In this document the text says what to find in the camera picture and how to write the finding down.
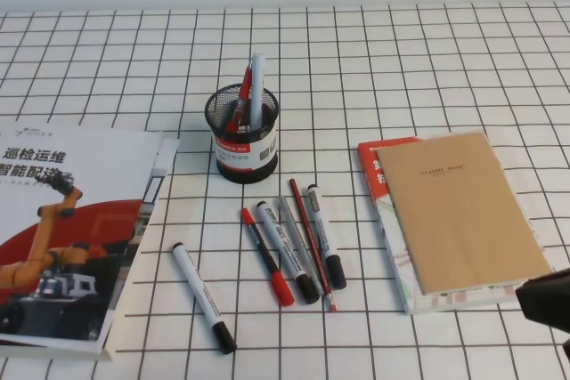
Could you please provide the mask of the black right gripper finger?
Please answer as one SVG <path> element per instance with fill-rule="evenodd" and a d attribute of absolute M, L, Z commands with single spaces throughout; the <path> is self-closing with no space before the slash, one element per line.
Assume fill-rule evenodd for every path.
<path fill-rule="evenodd" d="M 568 269 L 526 281 L 516 296 L 527 319 L 569 333 Z"/>

